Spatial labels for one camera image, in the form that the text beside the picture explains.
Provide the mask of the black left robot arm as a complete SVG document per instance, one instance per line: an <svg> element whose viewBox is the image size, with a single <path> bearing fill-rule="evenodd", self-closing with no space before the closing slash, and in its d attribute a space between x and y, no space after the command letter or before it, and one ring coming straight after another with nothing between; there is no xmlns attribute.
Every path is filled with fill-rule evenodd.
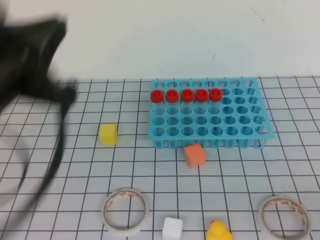
<svg viewBox="0 0 320 240"><path fill-rule="evenodd" d="M0 25L0 108L17 95L60 104L65 115L76 90L53 82L49 67L66 35L66 21L57 17L23 24Z"/></svg>

